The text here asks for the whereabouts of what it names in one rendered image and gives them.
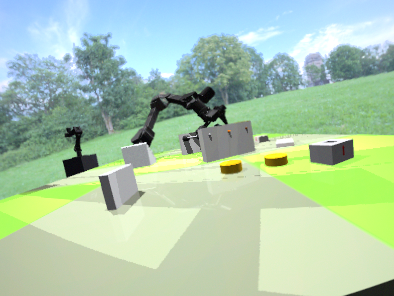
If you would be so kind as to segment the yellow short cylinder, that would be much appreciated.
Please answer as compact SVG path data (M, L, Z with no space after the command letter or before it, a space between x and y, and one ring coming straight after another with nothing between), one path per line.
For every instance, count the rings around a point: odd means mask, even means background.
M222 174L234 174L242 171L242 164L240 160L231 160L220 163Z
M288 164L287 154L277 153L264 156L265 165L267 166L283 166Z

